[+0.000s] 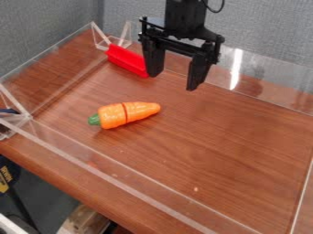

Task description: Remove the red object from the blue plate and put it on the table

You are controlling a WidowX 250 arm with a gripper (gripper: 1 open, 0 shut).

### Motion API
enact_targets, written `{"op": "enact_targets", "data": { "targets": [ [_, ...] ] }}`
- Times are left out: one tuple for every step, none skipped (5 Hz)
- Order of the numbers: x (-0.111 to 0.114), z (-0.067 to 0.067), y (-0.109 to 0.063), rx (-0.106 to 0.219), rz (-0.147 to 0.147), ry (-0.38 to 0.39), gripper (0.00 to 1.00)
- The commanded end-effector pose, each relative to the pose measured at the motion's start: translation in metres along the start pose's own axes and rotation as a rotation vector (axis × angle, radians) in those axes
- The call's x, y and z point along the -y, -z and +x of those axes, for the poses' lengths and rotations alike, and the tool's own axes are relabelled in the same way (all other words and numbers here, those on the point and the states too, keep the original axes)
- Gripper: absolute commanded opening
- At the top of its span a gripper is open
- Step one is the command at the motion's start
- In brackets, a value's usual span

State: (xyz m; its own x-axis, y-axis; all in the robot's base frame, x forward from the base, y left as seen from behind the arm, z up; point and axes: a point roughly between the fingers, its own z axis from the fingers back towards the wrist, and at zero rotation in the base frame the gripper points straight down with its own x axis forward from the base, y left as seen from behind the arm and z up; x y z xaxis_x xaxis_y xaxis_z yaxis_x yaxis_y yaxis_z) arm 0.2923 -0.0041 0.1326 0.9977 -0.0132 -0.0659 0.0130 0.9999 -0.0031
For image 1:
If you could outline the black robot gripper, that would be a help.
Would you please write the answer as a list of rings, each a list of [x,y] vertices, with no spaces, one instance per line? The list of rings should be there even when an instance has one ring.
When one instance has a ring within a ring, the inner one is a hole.
[[[220,56],[224,37],[206,28],[206,11],[218,13],[207,0],[164,0],[163,17],[141,16],[139,22],[145,69],[155,78],[163,72],[164,52],[170,50],[192,57],[187,87],[192,91],[204,82],[212,64]]]

